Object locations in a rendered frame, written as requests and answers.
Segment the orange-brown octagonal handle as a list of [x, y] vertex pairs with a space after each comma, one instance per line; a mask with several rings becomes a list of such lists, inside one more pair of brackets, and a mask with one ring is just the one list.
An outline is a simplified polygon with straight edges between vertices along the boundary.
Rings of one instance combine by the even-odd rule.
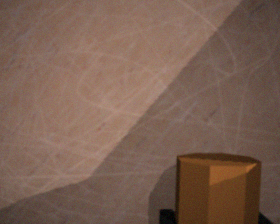
[[258, 224], [262, 162], [249, 156], [177, 156], [177, 224]]

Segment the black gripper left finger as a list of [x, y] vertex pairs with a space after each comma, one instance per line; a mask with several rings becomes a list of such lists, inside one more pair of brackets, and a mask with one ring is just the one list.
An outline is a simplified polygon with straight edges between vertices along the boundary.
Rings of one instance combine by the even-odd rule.
[[174, 212], [160, 210], [159, 224], [177, 224]]

